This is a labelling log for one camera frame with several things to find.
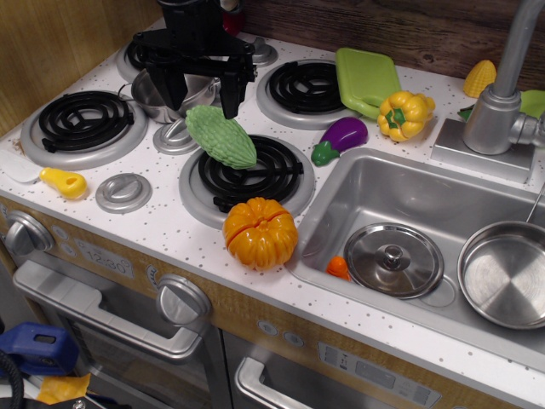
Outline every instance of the green cutting board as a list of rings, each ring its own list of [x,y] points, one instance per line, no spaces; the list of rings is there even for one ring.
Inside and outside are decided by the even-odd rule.
[[[367,118],[377,119],[382,102],[401,90],[395,65],[387,55],[338,49],[336,70],[342,103]]]

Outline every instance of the oven knob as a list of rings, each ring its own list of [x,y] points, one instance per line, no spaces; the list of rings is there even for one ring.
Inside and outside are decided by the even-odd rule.
[[[47,251],[53,248],[53,236],[38,220],[13,210],[7,217],[9,231],[6,236],[6,248],[16,256],[26,256],[34,250]]]
[[[165,274],[158,283],[157,310],[168,322],[188,325],[211,310],[210,300],[188,279]]]

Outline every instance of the oven door handle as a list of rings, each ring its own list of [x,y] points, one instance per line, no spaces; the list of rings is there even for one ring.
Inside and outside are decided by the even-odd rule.
[[[265,365],[248,356],[242,359],[235,374],[237,390],[267,409],[312,409],[300,401],[281,394],[261,382]]]
[[[191,360],[202,342],[196,332],[184,327],[172,338],[165,338],[105,311],[100,308],[99,290],[32,261],[17,269],[14,284],[27,297],[53,308],[57,314],[177,364]]]

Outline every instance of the green bitter melon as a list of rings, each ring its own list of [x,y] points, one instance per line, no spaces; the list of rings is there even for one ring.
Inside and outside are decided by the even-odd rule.
[[[234,169],[257,163],[254,142],[235,119],[225,119],[219,107],[197,105],[187,111],[189,135],[206,153]]]

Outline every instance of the stainless steel sink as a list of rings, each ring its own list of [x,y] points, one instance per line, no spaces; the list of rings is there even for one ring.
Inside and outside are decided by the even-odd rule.
[[[481,317],[463,296],[456,271],[473,233],[493,222],[525,221],[535,199],[477,177],[355,149],[343,154],[303,218],[287,268],[308,283],[545,372],[545,328],[511,330]],[[400,300],[324,272],[354,232],[378,222],[410,226],[439,247],[445,273],[435,290]],[[544,205],[533,222],[545,226]]]

